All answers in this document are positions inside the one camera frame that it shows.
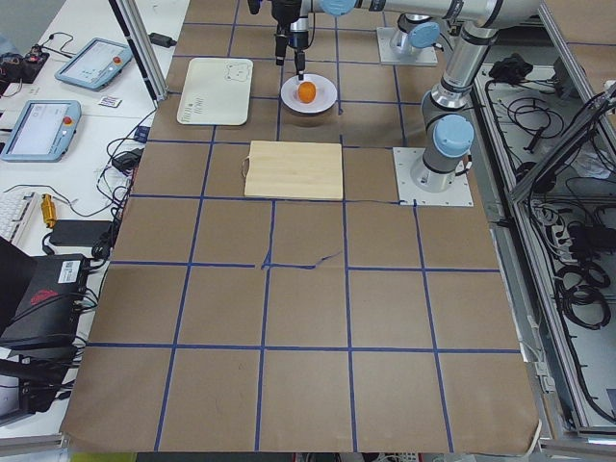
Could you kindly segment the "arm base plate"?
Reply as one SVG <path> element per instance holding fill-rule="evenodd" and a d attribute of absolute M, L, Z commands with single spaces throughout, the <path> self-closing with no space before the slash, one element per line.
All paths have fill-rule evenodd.
<path fill-rule="evenodd" d="M 424 149 L 394 147 L 398 202 L 406 206 L 473 207 L 462 160 L 449 173 L 435 173 L 424 164 Z"/>
<path fill-rule="evenodd" d="M 411 44 L 410 36 L 398 28 L 377 28 L 376 41 L 381 64 L 435 67 L 438 63 L 432 45 L 415 47 Z"/>

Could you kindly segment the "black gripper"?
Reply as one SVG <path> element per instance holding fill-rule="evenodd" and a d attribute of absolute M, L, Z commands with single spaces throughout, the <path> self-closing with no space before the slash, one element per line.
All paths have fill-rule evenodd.
<path fill-rule="evenodd" d="M 309 48 L 308 15 L 316 11 L 314 1 L 272 0 L 269 1 L 270 14 L 276 22 L 275 63 L 283 65 L 288 45 L 292 48 Z M 295 51 L 295 72 L 298 80 L 304 79 L 305 51 Z"/>

